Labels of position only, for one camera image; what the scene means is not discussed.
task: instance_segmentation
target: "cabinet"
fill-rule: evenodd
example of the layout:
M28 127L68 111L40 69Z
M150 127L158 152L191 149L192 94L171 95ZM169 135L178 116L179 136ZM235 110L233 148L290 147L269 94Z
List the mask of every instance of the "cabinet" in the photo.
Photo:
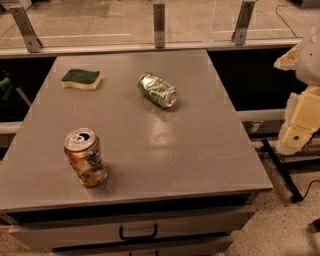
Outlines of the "cabinet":
M63 89L71 68L99 70L96 91ZM137 87L153 72L177 88L161 109ZM83 187L64 156L79 127L110 171ZM254 214L270 180L206 51L58 57L0 166L1 216L53 255L212 255Z

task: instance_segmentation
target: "floor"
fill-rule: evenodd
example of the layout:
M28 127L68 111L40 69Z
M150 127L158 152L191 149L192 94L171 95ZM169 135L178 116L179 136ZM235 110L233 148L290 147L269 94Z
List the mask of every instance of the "floor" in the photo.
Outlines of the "floor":
M37 1L28 10L35 32L45 47L150 43L151 0L51 0ZM240 0L166 0L166 40L230 40L237 22ZM319 20L320 9L300 9L289 0L257 0L249 27L249 39L292 38L308 34ZM0 14L0 48L24 47L9 13ZM255 200L256 214L241 231L226 256L316 256L320 233L310 223L320 218L320 183L314 183L303 202L292 204L290 192L266 155L260 154L274 185ZM318 169L294 171L302 194L319 179ZM47 256L28 251L0 234L0 256Z

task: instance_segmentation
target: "aluminum can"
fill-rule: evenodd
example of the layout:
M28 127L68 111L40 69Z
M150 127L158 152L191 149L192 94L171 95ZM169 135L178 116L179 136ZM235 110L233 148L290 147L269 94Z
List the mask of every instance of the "aluminum can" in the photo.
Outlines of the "aluminum can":
M177 101L176 88L152 73L144 73L138 87L144 96L163 108L172 107Z
M65 138L64 152L85 187L94 187L107 177L107 166L101 159L99 137L88 128L71 131Z

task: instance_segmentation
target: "green scouring pad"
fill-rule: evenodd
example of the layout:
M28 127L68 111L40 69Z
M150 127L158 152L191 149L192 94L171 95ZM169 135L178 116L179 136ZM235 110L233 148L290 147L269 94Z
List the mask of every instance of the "green scouring pad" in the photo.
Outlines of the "green scouring pad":
M101 80L102 75L100 71L70 69L61 79L61 85L63 88L73 87L80 90L92 91L98 87Z

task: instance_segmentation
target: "gray table top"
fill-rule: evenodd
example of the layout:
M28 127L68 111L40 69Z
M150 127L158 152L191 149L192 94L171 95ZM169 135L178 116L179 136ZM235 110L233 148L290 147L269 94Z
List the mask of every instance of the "gray table top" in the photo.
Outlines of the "gray table top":
M71 68L100 70L96 91L63 89ZM177 88L164 110L137 80L153 72ZM91 128L110 167L85 188L64 139ZM0 166L0 212L56 209L271 189L206 51L58 57Z

